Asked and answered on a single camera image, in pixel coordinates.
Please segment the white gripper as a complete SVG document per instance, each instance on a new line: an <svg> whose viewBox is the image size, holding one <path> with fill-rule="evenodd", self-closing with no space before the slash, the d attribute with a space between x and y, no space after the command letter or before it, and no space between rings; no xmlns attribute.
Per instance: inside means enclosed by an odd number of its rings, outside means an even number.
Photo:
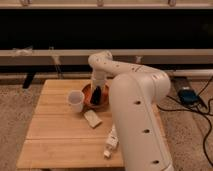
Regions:
<svg viewBox="0 0 213 171"><path fill-rule="evenodd" d="M91 81L92 86L96 87L96 89L92 94L90 103L99 105L101 100L101 88L103 88L106 83L106 73L104 71L94 69L92 71Z"/></svg>

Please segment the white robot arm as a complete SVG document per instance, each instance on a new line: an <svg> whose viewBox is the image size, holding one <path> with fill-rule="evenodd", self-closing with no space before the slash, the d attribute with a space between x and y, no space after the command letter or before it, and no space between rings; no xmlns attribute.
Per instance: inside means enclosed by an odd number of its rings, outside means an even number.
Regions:
<svg viewBox="0 0 213 171"><path fill-rule="evenodd" d="M109 51L89 56L95 79L110 73L109 105L125 171L174 171L168 145L153 105L169 93L171 81L162 70L115 61Z"/></svg>

